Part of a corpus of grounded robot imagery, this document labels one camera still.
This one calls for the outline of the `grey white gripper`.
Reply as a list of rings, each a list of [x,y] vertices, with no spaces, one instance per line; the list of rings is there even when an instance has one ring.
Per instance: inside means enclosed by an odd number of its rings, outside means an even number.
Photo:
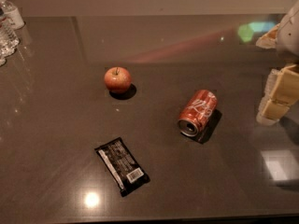
[[[262,49],[277,49],[281,58],[299,58],[299,1],[266,34],[256,41]],[[264,126],[279,122],[299,100],[299,65],[272,69],[265,84],[256,120]]]

